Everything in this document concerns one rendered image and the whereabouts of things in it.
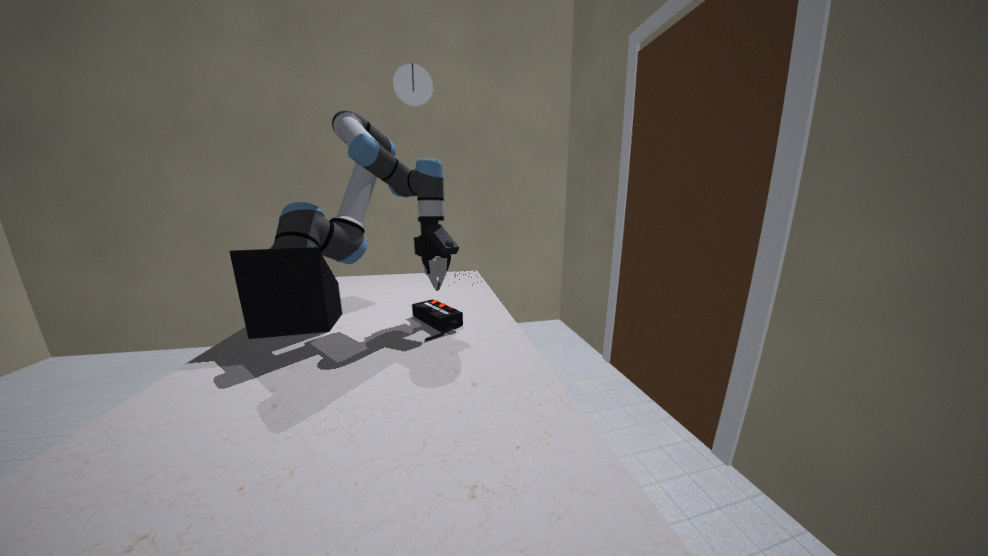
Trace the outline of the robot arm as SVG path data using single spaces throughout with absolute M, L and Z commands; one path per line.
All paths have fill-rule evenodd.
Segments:
M 323 256 L 337 262 L 353 264 L 358 261 L 368 245 L 363 237 L 362 223 L 377 177 L 388 184 L 396 196 L 417 196 L 417 201 L 425 200 L 418 201 L 419 215 L 445 214 L 444 175 L 440 161 L 420 159 L 416 161 L 415 170 L 410 170 L 395 158 L 396 149 L 389 138 L 354 112 L 336 113 L 332 127 L 335 134 L 344 139 L 349 147 L 349 157 L 356 162 L 337 216 L 329 221 L 316 205 L 291 203 L 282 210 L 270 249 L 318 247 Z M 427 225 L 426 233 L 443 255 L 458 253 L 459 246 L 441 224 Z

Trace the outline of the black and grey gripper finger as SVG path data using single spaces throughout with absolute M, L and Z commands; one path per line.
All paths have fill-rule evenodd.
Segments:
M 436 264 L 437 264 L 436 274 L 437 274 L 438 283 L 439 283 L 438 291 L 440 290 L 440 287 L 441 287 L 441 285 L 443 283 L 443 280 L 445 278 L 445 275 L 446 275 L 446 273 L 448 271 L 448 268 L 449 268 L 449 265 L 450 265 L 450 261 L 451 261 L 451 255 L 443 255 L 443 258 L 442 257 L 441 258 L 440 257 L 437 257 L 436 258 Z
M 422 251 L 423 251 L 422 262 L 423 265 L 425 266 L 424 272 L 429 277 L 434 289 L 438 291 L 439 283 L 437 282 L 437 274 L 436 274 L 437 264 L 434 260 L 432 260 L 432 257 L 427 253 L 427 249 Z

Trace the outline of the black power strip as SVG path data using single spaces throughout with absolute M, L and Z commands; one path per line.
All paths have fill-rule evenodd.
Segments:
M 463 312 L 442 304 L 437 300 L 427 300 L 412 304 L 413 316 L 432 328 L 439 334 L 425 338 L 425 341 L 443 336 L 453 328 L 463 325 Z

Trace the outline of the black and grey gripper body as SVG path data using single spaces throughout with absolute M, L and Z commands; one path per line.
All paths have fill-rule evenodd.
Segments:
M 436 225 L 436 224 L 439 224 L 438 221 L 444 221 L 444 216 L 419 216 L 418 217 L 418 222 L 421 223 L 421 236 L 414 237 L 414 247 L 415 247 L 415 254 L 416 255 L 422 256 L 422 254 L 423 254 L 422 250 L 426 250 L 426 248 L 427 248 L 427 253 L 432 257 L 432 259 L 434 259 L 435 256 L 439 256 L 439 257 L 442 257 L 443 258 L 443 254 L 441 253 L 441 251 L 438 249 L 438 247 L 435 245 L 435 243 L 432 241 L 432 239 L 429 237 L 429 235 L 425 231 L 426 230 L 427 223 L 428 223 L 428 225 Z

